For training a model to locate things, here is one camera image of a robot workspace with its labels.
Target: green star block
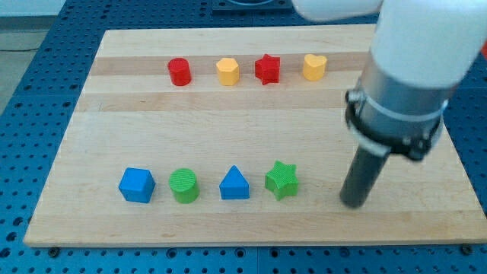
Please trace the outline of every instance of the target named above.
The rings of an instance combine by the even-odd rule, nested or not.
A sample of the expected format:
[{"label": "green star block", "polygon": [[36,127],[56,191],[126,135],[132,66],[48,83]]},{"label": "green star block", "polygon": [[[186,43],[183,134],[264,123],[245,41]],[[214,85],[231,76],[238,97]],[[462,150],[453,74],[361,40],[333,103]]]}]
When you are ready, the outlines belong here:
[{"label": "green star block", "polygon": [[188,168],[174,171],[169,177],[169,187],[173,191],[176,201],[180,203],[191,203],[199,195],[196,175]]},{"label": "green star block", "polygon": [[272,191],[278,201],[286,196],[296,196],[298,184],[295,164],[276,161],[274,168],[266,174],[266,189]]}]

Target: green cylinder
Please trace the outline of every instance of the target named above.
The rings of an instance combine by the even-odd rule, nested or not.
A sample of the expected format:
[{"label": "green cylinder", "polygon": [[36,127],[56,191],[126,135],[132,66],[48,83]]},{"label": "green cylinder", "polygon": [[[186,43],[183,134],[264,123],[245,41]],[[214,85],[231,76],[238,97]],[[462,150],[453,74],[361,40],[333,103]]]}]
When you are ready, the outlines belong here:
[{"label": "green cylinder", "polygon": [[169,177],[169,187],[173,191],[174,198],[180,203],[191,203],[199,195],[196,175],[189,168],[180,168]]}]

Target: red cylinder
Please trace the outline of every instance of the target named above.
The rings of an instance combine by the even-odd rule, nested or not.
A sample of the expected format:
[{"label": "red cylinder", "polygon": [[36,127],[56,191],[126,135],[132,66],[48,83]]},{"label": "red cylinder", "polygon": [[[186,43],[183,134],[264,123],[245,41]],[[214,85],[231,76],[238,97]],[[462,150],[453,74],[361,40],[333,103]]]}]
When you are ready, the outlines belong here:
[{"label": "red cylinder", "polygon": [[191,82],[191,71],[189,70],[188,60],[184,58],[174,58],[167,64],[170,80],[176,86],[184,86]]}]

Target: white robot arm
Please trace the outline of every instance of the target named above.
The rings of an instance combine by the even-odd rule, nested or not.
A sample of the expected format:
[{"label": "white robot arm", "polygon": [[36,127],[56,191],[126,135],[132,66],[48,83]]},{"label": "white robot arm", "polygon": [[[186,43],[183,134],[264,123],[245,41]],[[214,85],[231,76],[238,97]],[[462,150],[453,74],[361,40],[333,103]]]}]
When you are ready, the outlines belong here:
[{"label": "white robot arm", "polygon": [[359,149],[340,197],[367,199],[389,154],[420,161],[442,113],[487,39],[486,0],[293,0],[299,14],[328,21],[380,10],[368,61],[345,99]]}]

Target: blue triangular prism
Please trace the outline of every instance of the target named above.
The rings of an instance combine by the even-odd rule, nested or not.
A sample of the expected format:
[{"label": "blue triangular prism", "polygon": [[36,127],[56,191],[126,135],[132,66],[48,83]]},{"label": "blue triangular prism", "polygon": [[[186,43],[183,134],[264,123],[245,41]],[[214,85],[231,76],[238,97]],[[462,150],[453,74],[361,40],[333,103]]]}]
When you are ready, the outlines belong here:
[{"label": "blue triangular prism", "polygon": [[220,183],[222,199],[248,199],[249,183],[236,166],[232,166]]}]

